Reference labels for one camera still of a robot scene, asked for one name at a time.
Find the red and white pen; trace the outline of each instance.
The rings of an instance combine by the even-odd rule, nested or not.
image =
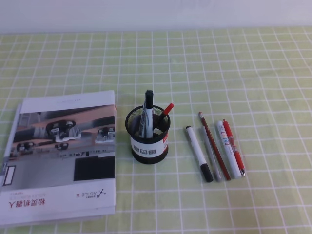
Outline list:
[[[240,154],[239,154],[239,151],[237,149],[237,146],[234,143],[234,137],[233,137],[232,131],[230,129],[230,125],[229,125],[229,123],[227,121],[225,121],[225,119],[223,120],[223,126],[224,126],[226,134],[228,135],[230,144],[232,146],[232,149],[233,149],[233,152],[234,152],[234,156],[235,156],[236,162],[238,164],[238,168],[240,170],[240,173],[242,174],[242,176],[246,176],[244,163],[243,163],[243,161],[242,161],[242,159],[240,157]]]

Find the black mesh pen holder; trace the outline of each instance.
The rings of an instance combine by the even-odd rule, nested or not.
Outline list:
[[[153,106],[153,121],[159,118],[164,110]],[[152,138],[141,138],[138,134],[143,106],[134,108],[126,117],[126,129],[130,134],[133,157],[144,164],[155,164],[162,161],[168,153],[168,130],[170,117],[166,117],[153,129]]]

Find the red marker cap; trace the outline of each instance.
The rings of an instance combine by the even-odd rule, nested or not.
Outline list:
[[[164,110],[163,114],[164,115],[169,114],[169,112],[172,110],[173,107],[174,107],[174,104],[170,103],[169,106],[167,106],[167,108]]]

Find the book cover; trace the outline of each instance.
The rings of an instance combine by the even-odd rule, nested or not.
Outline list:
[[[25,99],[0,172],[0,225],[113,213],[115,118],[113,91]]]

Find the white pen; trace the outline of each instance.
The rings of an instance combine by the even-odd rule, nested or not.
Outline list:
[[[204,158],[204,155],[203,155],[203,152],[199,146],[199,143],[196,139],[196,135],[195,135],[195,132],[193,130],[193,128],[191,126],[187,126],[186,127],[186,132],[189,134],[190,136],[190,139],[191,139],[191,145],[192,145],[192,148],[195,152],[195,155],[198,159],[198,162],[199,162],[199,166],[200,166],[200,169],[206,179],[206,181],[208,183],[212,182],[214,180],[213,176],[211,175],[211,172],[209,170],[209,167],[208,167],[208,164]]]
[[[206,150],[208,152],[208,157],[210,158],[210,162],[211,162],[211,164],[213,166],[214,177],[215,177],[217,182],[221,182],[222,181],[222,176],[221,176],[220,170],[218,168],[218,165],[216,164],[214,152],[213,152],[213,149],[211,148],[211,144],[209,142],[205,126],[202,126],[202,130],[203,130],[202,132],[203,132],[203,137],[204,137]]]
[[[231,147],[228,135],[225,132],[225,129],[224,129],[222,121],[218,121],[216,123],[216,126],[217,126],[217,129],[218,129],[220,138],[222,140],[222,143],[223,143],[225,154],[226,154],[226,156],[227,156],[227,158],[229,159],[229,162],[230,162],[232,175],[233,175],[234,179],[239,179],[239,178],[242,177],[242,175],[241,175],[240,170],[238,168],[237,161],[235,159],[235,156],[234,156],[234,153],[233,153],[233,150],[232,150],[232,147]]]

